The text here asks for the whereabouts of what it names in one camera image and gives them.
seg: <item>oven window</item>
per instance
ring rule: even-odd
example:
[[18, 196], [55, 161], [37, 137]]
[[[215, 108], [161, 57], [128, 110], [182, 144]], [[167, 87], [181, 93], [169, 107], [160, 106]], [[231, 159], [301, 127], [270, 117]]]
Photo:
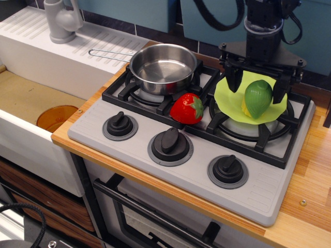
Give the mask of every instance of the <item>oven window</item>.
[[196, 247], [126, 206], [114, 203], [122, 232], [141, 246], [153, 248]]

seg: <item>stainless steel pot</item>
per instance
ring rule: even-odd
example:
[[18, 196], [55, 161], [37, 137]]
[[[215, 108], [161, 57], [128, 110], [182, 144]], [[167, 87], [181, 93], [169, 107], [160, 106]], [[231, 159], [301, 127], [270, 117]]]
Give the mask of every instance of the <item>stainless steel pot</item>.
[[157, 44], [136, 52], [131, 60], [123, 60], [92, 53], [90, 55], [130, 62], [130, 70], [143, 91], [154, 95], [171, 95], [186, 89], [197, 66], [197, 58], [188, 49], [174, 44]]

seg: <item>sink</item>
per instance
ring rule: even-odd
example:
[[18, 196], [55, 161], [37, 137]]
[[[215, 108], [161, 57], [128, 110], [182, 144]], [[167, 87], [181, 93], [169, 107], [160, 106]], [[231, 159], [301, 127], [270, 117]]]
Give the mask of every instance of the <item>sink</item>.
[[35, 125], [36, 116], [58, 104], [55, 98], [80, 107], [125, 64], [90, 56], [91, 48], [134, 53], [147, 40], [86, 22], [69, 43], [55, 44], [49, 33], [44, 11], [33, 7], [0, 22], [0, 61], [7, 69], [0, 77], [0, 156], [81, 197], [70, 153]]

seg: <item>wooden drawer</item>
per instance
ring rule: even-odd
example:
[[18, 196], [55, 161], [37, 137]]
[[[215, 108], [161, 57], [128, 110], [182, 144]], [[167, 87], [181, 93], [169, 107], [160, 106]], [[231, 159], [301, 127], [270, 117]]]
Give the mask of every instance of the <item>wooden drawer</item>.
[[[46, 208], [37, 206], [37, 205], [33, 204], [32, 202], [30, 202], [29, 200], [15, 194], [15, 193], [13, 193], [13, 196], [16, 199], [16, 201], [19, 203], [27, 203], [27, 204], [31, 204], [31, 205], [38, 207], [45, 216], [47, 226], [50, 226], [50, 227], [62, 232], [64, 235], [82, 242], [83, 244], [87, 245], [88, 247], [91, 247], [91, 248], [101, 248], [102, 247], [99, 239], [82, 231], [81, 229], [77, 228], [75, 225], [72, 225], [71, 223], [66, 222], [65, 220], [63, 220], [56, 214], [52, 213], [51, 211], [47, 210]], [[26, 214], [28, 214], [29, 216], [31, 216], [32, 218], [34, 218], [38, 221], [41, 221], [39, 215], [35, 211], [30, 210], [30, 209], [23, 209], [23, 211]]]
[[55, 210], [88, 231], [95, 231], [85, 205], [75, 200], [75, 197], [70, 198], [69, 194], [62, 193], [55, 187], [50, 188], [31, 173], [19, 169], [18, 166], [1, 157], [0, 176], [48, 209]]

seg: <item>screw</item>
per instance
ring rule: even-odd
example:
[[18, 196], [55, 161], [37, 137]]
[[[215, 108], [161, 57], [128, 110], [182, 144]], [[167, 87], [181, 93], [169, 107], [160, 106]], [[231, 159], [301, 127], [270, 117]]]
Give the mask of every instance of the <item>screw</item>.
[[55, 248], [56, 247], [56, 242], [55, 241], [51, 241], [48, 244], [48, 248]]
[[307, 201], [303, 199], [303, 200], [300, 201], [300, 204], [301, 204], [301, 206], [306, 206], [307, 205]]

